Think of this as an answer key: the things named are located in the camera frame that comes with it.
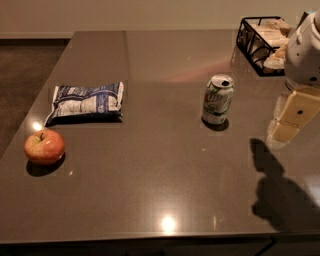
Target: can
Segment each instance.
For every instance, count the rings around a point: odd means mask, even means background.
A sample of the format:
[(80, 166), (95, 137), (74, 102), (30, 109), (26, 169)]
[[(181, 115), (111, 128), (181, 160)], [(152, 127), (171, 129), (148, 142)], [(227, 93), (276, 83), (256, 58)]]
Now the can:
[(203, 101), (202, 119), (209, 124), (225, 122), (234, 93), (234, 81), (230, 76), (214, 75), (207, 84)]

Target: apple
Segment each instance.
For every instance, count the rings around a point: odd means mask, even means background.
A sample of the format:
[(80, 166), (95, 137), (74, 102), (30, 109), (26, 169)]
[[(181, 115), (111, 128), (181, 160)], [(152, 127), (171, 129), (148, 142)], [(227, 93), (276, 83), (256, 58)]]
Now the apple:
[(36, 131), (24, 144), (28, 159), (37, 165), (51, 165), (64, 155), (65, 144), (62, 136), (50, 129)]

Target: dark floor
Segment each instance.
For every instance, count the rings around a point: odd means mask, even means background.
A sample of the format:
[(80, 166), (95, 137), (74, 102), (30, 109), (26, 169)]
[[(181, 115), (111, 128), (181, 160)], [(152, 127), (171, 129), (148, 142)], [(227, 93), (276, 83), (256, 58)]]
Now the dark floor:
[(64, 41), (0, 40), (0, 158), (64, 48)]

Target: table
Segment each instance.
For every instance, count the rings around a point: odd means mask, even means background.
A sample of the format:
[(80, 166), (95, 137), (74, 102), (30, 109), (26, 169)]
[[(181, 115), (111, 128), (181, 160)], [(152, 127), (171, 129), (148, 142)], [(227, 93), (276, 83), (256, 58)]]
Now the table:
[[(257, 76), (236, 36), (76, 32), (0, 161), (0, 243), (317, 233), (319, 117), (269, 151), (284, 77)], [(236, 90), (223, 131), (201, 120), (218, 73)], [(54, 87), (116, 81), (122, 122), (51, 127), (65, 139), (64, 162), (30, 170), (23, 143), (50, 113)]]

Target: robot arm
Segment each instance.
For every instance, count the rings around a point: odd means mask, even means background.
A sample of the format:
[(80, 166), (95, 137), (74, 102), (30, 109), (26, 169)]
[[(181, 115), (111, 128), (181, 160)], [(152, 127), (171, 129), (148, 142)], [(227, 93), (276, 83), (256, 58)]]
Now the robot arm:
[(282, 146), (320, 111), (320, 9), (291, 36), (285, 58), (286, 85), (292, 92), (279, 97), (268, 129), (269, 144)]

